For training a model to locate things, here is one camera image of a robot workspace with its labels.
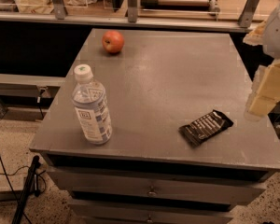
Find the bottle cap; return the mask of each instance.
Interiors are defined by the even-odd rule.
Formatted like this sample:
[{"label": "bottle cap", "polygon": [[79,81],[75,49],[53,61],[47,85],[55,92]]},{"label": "bottle cap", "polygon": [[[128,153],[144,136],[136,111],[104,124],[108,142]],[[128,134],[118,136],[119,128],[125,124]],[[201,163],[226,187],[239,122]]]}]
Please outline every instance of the bottle cap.
[{"label": "bottle cap", "polygon": [[74,74],[78,83],[88,83],[93,78],[91,67],[87,64],[80,64],[76,66]]}]

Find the red apple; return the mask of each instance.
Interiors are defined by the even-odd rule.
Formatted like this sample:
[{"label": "red apple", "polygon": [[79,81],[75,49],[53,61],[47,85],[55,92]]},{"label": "red apple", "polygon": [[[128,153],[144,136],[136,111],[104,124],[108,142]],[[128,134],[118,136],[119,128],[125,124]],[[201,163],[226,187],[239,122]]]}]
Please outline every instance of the red apple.
[{"label": "red apple", "polygon": [[124,45],[123,35],[115,30],[106,31],[102,38],[102,44],[107,52],[111,54],[118,53]]}]

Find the floor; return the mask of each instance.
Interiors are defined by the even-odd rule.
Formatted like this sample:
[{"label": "floor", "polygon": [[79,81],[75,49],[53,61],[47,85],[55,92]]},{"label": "floor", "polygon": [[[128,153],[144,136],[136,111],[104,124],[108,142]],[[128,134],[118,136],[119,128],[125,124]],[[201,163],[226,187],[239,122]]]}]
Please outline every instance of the floor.
[{"label": "floor", "polygon": [[[42,120],[41,113],[36,109],[10,108],[3,119],[0,119],[0,154],[8,174],[18,168],[30,165],[36,153],[29,150],[29,145]],[[47,165],[41,159],[39,173],[45,171]],[[16,175],[10,176],[14,189],[22,189],[27,168],[20,169]],[[24,213],[30,222],[22,218],[21,223],[41,224],[80,224],[84,223],[68,207],[66,191],[58,190],[46,173],[41,175],[45,182],[40,181],[41,191],[38,197],[31,195]],[[280,174],[275,174],[266,181],[264,191],[249,206],[237,206],[231,213],[234,219],[230,224],[262,224],[272,222],[280,224]],[[9,190],[7,179],[0,175],[0,191]],[[12,223],[16,212],[16,202],[0,202],[0,224]]]}]

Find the drawer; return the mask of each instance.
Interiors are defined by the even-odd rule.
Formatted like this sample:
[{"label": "drawer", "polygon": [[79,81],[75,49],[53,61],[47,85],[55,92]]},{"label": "drawer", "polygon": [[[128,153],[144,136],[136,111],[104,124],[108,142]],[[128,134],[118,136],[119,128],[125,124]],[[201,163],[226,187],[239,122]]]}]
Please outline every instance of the drawer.
[{"label": "drawer", "polygon": [[70,199],[69,206],[80,217],[100,224],[224,224],[231,221],[229,213],[151,206],[133,203],[109,203]]},{"label": "drawer", "polygon": [[59,189],[185,200],[228,205],[249,204],[265,184],[184,175],[164,175],[92,168],[48,169]]}]

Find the black packet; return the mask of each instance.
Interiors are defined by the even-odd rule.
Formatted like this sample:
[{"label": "black packet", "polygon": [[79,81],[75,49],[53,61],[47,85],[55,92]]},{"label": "black packet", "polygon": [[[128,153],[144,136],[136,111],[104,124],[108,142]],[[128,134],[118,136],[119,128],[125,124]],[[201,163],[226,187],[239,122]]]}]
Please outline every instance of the black packet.
[{"label": "black packet", "polygon": [[214,109],[192,123],[179,127],[179,131],[193,147],[197,147],[232,125],[233,122],[224,113]]}]

